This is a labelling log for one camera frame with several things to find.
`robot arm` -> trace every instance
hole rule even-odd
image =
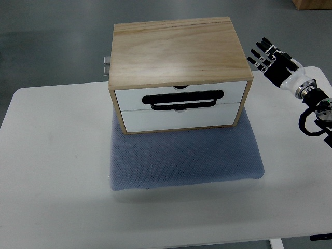
[[[289,54],[282,52],[266,38],[256,45],[263,55],[252,49],[251,53],[257,60],[248,57],[249,62],[262,71],[275,86],[303,99],[309,108],[300,116],[300,130],[308,136],[327,133],[328,137],[324,141],[332,147],[332,98],[317,87],[314,79],[305,75],[303,66]],[[306,119],[311,113],[316,114],[317,120],[314,122],[321,128],[319,132],[309,132],[305,127]]]

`wooden cabinet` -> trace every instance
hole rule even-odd
[[[298,10],[332,9],[331,0],[292,0]]]
[[[114,26],[109,91],[125,134],[234,126],[252,79],[228,17]]]

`drawer knob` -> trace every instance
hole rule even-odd
[[[217,103],[218,99],[224,96],[222,90],[199,91],[199,92],[184,92],[184,93],[169,93],[158,95],[147,95],[142,98],[143,104],[151,105],[153,110],[184,110],[189,108],[211,107]],[[189,102],[199,101],[193,103],[179,103],[166,104],[175,102]]]

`concrete floor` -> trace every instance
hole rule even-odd
[[[291,0],[0,1],[0,124],[14,92],[107,81],[115,23],[230,16],[244,52],[262,37],[332,82],[332,10],[298,11]],[[309,237],[283,240],[286,249],[332,248]],[[189,248],[270,248],[268,241]]]

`table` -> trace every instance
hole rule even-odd
[[[332,96],[323,73],[306,70]],[[0,247],[170,248],[331,233],[331,148],[298,129],[306,105],[253,73],[245,108],[263,178],[151,190],[109,187],[106,82],[18,90],[0,128]]]

